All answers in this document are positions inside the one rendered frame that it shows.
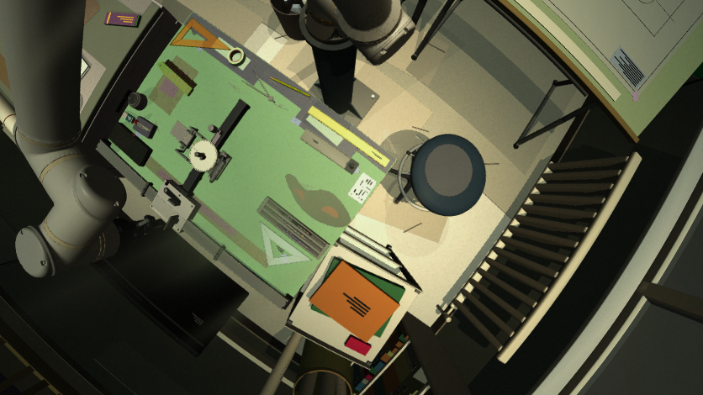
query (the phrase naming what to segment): purple box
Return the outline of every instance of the purple box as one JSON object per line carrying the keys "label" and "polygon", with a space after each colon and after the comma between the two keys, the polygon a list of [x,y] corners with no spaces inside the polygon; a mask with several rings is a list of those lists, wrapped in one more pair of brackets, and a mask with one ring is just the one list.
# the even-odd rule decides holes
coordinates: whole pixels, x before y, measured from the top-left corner
{"label": "purple box", "polygon": [[137,27],[140,15],[138,13],[114,13],[109,12],[105,15],[105,24],[111,26],[129,26]]}

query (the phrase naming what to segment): orange book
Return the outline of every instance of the orange book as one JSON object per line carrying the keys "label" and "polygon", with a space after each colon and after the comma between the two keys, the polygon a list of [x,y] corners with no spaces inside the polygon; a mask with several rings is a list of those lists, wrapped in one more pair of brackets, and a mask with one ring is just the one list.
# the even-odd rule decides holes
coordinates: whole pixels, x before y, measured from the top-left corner
{"label": "orange book", "polygon": [[400,306],[344,261],[322,283],[310,302],[365,342]]}

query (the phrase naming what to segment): tape roll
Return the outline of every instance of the tape roll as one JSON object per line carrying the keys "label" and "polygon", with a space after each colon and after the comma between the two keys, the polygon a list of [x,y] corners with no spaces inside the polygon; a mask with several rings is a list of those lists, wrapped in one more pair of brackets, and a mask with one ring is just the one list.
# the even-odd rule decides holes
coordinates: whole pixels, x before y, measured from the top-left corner
{"label": "tape roll", "polygon": [[227,60],[235,66],[239,66],[244,63],[245,58],[246,56],[244,55],[244,51],[239,47],[233,48],[227,55]]}

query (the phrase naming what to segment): round stool seat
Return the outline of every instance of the round stool seat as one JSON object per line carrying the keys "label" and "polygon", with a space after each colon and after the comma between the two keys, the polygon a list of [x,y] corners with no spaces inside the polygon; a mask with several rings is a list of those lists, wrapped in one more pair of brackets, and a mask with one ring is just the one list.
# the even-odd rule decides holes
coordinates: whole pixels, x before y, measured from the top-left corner
{"label": "round stool seat", "polygon": [[467,212],[486,186],[484,158],[468,140],[442,134],[427,140],[410,168],[412,188],[433,213],[454,216]]}

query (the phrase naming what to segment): yellow ruler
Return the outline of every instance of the yellow ruler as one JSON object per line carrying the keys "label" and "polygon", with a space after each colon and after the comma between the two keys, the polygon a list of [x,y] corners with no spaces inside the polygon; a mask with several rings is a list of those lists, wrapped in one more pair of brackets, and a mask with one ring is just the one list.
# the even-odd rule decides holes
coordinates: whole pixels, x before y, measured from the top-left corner
{"label": "yellow ruler", "polygon": [[359,138],[359,136],[357,136],[356,134],[353,134],[350,130],[337,123],[334,119],[330,118],[327,114],[323,113],[318,108],[310,107],[310,110],[308,110],[308,114],[320,121],[326,127],[334,130],[335,133],[340,135],[344,140],[352,143],[364,154],[368,155],[371,159],[378,162],[379,165],[385,167],[389,164],[389,158],[378,152],[378,150],[373,148],[366,141]]}

